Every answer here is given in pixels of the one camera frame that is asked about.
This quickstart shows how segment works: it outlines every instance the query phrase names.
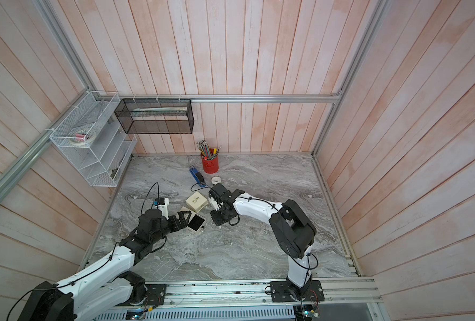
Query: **small box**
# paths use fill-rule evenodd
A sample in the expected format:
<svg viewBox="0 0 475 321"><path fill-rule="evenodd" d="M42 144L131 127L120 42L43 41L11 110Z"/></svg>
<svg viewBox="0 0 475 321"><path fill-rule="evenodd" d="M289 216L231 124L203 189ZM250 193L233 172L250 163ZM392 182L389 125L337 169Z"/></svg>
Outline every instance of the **small box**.
<svg viewBox="0 0 475 321"><path fill-rule="evenodd" d="M202 196L199 192L195 192L193 195L189 196L189 198L186 200L186 204L192 208L195 213L200 212L205 205L207 205L207 198Z"/></svg>

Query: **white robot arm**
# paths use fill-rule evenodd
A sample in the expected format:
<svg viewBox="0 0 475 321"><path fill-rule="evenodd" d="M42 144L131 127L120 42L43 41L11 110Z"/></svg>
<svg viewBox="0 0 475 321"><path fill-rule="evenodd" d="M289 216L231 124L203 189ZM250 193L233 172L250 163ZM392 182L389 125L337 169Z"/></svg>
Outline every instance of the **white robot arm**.
<svg viewBox="0 0 475 321"><path fill-rule="evenodd" d="M211 217L217 226L230 224L234 217L239 219L239 215L253 217L271 226L280 247L289 256L287 281L290 294L297 300L302 299L312 278L309 254L316 227L298 204L293 200L269 202L239 189L231 193L221 184L209 191L209 202L214 207Z"/></svg>
<svg viewBox="0 0 475 321"><path fill-rule="evenodd" d="M211 217L217 226L230 224L236 216L239 220L239 215L271 226L280 247L289 256L286 287L292 298L303 299L312 280L309 253L316 229L298 204L292 200L269 202L238 189L231 193L221 184L209 191L209 201L214 207ZM130 268L161 249L162 246L154 249L154 244L166 239L167 234L188 225L184 216L188 212L165 215L167 198L156 199L156 204L156 209L148 209L139 217L138 227L112 253L55 285L44 282L37 286L18 320L85 321L128 300L142 304L146 296L144 279Z"/></svg>

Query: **black wire mesh basket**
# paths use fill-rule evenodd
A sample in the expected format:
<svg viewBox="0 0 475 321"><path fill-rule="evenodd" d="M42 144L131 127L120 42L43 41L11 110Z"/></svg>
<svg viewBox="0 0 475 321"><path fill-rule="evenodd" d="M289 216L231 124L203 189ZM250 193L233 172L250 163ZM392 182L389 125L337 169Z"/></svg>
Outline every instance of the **black wire mesh basket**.
<svg viewBox="0 0 475 321"><path fill-rule="evenodd" d="M189 99L122 99L115 115L129 134L192 133L195 122Z"/></svg>

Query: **marble tabletop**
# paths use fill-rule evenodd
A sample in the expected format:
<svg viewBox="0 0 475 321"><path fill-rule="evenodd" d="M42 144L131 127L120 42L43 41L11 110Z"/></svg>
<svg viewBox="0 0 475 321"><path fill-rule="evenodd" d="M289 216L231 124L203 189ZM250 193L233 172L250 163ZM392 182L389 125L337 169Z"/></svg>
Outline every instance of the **marble tabletop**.
<svg viewBox="0 0 475 321"><path fill-rule="evenodd" d="M312 249L319 260L314 276L351 276L310 155L220 155L218 158L219 171L214 175L203 172L198 156L150 156L132 160L88 262L109 253L115 242L137 226L144 197L155 182L159 182L159 195L170 199L169 213L185 206L195 183L189 172L189 166L194 165L206 182L212 176L220 176L228 190L242 189L271 201L298 202L318 230ZM207 191L200 190L205 197ZM156 188L145 201L144 210L151 207L155 197ZM171 233L161 250L149 254L132 271L147 281L287 276L287 256L269 225L241 216L237 226L217 227L210 210L207 206L200 212L207 219L202 232L196 234L186 228Z"/></svg>

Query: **tape roll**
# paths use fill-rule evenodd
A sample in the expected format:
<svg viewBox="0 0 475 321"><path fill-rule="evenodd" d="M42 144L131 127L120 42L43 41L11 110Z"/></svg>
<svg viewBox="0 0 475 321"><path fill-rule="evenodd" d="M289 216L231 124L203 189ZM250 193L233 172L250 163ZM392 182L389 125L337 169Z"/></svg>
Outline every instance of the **tape roll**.
<svg viewBox="0 0 475 321"><path fill-rule="evenodd" d="M218 183L221 183L221 178L219 176L214 176L212 179L211 179L211 182L213 185L216 185Z"/></svg>

